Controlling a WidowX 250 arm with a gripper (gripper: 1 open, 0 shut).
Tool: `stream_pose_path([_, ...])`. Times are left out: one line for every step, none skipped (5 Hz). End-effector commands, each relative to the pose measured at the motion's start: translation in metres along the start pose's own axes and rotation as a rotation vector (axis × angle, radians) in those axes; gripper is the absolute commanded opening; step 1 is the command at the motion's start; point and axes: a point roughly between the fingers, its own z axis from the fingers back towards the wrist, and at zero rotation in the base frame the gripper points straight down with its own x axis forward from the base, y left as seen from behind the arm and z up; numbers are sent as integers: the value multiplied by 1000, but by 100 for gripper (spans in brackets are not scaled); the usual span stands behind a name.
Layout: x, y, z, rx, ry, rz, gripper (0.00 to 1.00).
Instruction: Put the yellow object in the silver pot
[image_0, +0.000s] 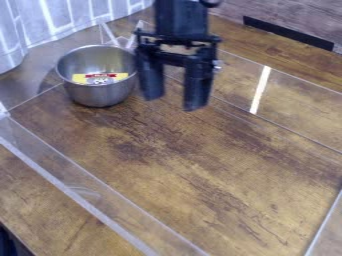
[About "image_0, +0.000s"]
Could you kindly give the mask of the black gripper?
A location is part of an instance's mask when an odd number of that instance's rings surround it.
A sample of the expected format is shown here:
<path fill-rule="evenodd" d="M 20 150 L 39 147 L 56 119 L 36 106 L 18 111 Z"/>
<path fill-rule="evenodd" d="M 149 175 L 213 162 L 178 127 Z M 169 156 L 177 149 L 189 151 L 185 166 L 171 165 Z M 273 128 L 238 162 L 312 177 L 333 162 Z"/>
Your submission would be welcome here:
<path fill-rule="evenodd" d="M 137 36 L 137 68 L 147 101 L 165 95 L 163 65 L 186 67 L 183 108 L 209 104 L 217 48 L 222 39 L 209 32 L 209 10 L 223 0 L 155 0 L 155 27 Z"/>

